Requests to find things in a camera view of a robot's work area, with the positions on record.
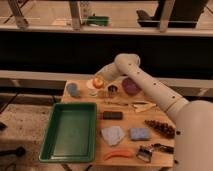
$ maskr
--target green tray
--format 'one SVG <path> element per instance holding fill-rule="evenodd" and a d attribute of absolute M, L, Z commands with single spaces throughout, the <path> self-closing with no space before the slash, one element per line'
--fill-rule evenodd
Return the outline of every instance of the green tray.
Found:
<path fill-rule="evenodd" d="M 95 103 L 56 103 L 39 160 L 49 163 L 93 161 L 96 113 Z"/>

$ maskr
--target black chair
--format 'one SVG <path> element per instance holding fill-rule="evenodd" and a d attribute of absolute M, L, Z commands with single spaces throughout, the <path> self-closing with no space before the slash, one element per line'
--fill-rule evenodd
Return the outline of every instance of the black chair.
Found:
<path fill-rule="evenodd" d="M 158 7 L 154 16 L 150 17 L 147 12 L 138 10 L 138 23 L 141 27 L 157 27 L 166 0 L 158 0 Z M 204 11 L 208 0 L 176 0 L 168 27 L 195 28 Z"/>

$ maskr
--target bunch of grapes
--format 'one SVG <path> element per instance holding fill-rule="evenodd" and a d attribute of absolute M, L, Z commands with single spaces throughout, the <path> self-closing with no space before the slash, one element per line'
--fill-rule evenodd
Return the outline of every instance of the bunch of grapes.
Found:
<path fill-rule="evenodd" d="M 175 129 L 168 123 L 162 123 L 156 120 L 145 120 L 145 123 L 166 138 L 174 138 L 175 136 Z"/>

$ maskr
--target gray floor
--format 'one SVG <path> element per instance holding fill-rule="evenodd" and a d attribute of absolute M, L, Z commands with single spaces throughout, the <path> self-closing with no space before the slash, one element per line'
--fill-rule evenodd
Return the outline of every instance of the gray floor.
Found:
<path fill-rule="evenodd" d="M 7 128 L 0 131 L 0 151 L 22 146 L 26 154 L 0 157 L 0 171 L 63 171 L 59 164 L 43 164 L 38 161 L 44 130 L 54 102 L 60 96 L 0 93 L 0 121 Z M 74 171 L 84 170 L 87 165 L 70 165 Z M 157 171 L 157 168 L 141 167 L 100 167 L 91 171 Z"/>

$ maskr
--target table leg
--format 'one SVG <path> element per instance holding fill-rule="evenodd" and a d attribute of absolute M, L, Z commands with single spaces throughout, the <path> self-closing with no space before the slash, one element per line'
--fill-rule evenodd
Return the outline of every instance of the table leg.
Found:
<path fill-rule="evenodd" d="M 61 164 L 65 171 L 72 171 L 67 164 Z"/>

